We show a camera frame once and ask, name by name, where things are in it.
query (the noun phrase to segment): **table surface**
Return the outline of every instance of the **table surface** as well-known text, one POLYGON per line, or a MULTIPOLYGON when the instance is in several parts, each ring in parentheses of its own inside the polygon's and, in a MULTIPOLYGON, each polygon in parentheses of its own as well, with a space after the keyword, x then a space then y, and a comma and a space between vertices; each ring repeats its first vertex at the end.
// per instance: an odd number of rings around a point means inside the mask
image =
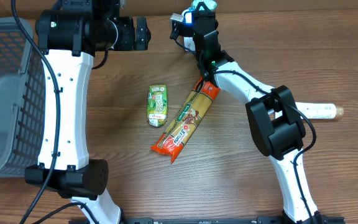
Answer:
MULTIPOLYGON (((305 155, 305 169, 319 211, 358 223, 358 9, 217 19, 222 48, 256 79, 286 85, 296 101, 344 106, 343 119, 314 122, 318 138, 305 155)), ((199 79, 196 60, 169 39, 168 20, 148 17, 149 50, 111 52, 107 64, 91 74, 88 150, 109 163, 112 199, 127 217, 279 215, 283 199, 273 166, 256 149, 245 108, 230 94, 219 94, 173 164, 150 150, 166 125, 157 129, 146 122, 149 86, 167 86, 170 122, 199 79)), ((94 63, 102 58, 97 54, 94 63)), ((0 223, 18 223, 37 191, 23 179, 0 179, 0 223)), ((29 221, 67 202, 45 192, 29 221)), ((79 209, 69 208, 48 222, 81 217, 79 209)))

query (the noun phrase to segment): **wooden tabletop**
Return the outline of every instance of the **wooden tabletop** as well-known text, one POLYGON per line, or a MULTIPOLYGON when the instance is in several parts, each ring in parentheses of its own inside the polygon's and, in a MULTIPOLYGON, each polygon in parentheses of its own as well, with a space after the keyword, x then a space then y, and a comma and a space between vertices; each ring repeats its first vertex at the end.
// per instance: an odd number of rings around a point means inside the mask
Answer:
MULTIPOLYGON (((222 48, 256 79, 286 85, 296 101, 344 106, 343 119, 314 122, 317 143, 305 155, 305 169, 319 211, 358 223, 358 9, 217 19, 222 48)), ((244 105, 230 94, 219 94, 173 164, 150 150, 166 125, 146 122, 149 86, 167 86, 170 122, 200 76, 193 56, 169 39, 168 21, 169 16, 148 17, 149 50, 111 52, 107 64, 91 74, 88 150, 109 163, 112 199, 127 217, 279 215, 283 199, 273 166, 252 141, 244 105)), ((102 58, 97 54, 94 63, 102 58)), ((0 179, 0 223, 18 223, 37 191, 23 179, 0 179)), ((29 222, 67 202, 45 192, 29 222)), ((70 208, 48 222, 82 216, 70 208)))

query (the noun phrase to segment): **white tube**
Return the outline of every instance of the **white tube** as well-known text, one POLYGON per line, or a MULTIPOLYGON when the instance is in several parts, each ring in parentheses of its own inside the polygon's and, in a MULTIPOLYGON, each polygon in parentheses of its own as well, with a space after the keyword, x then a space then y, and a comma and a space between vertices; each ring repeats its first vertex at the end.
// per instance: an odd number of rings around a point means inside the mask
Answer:
MULTIPOLYGON (((296 107, 309 119, 339 119, 343 116, 343 107, 333 103, 299 103, 296 107)), ((282 111, 275 113, 278 118, 282 111)))

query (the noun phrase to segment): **gray bin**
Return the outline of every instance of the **gray bin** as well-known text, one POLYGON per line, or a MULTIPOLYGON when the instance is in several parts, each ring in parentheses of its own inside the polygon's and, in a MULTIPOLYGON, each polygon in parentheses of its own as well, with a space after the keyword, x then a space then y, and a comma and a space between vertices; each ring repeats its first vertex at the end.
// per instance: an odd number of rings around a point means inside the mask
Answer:
MULTIPOLYGON (((21 19, 33 37, 30 24, 21 19)), ((12 17, 0 19, 0 177, 22 177, 37 163, 44 135, 42 61, 12 17)))

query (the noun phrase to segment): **plastic basket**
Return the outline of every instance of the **plastic basket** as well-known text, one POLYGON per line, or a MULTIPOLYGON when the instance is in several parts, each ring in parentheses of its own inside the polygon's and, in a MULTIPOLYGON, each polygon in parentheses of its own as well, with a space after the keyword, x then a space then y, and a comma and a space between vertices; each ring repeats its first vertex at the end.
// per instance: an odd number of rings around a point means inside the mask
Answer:
MULTIPOLYGON (((33 36, 28 22, 23 26, 33 36)), ((40 57, 12 17, 0 19, 0 177, 22 177, 44 135, 45 78, 40 57)))

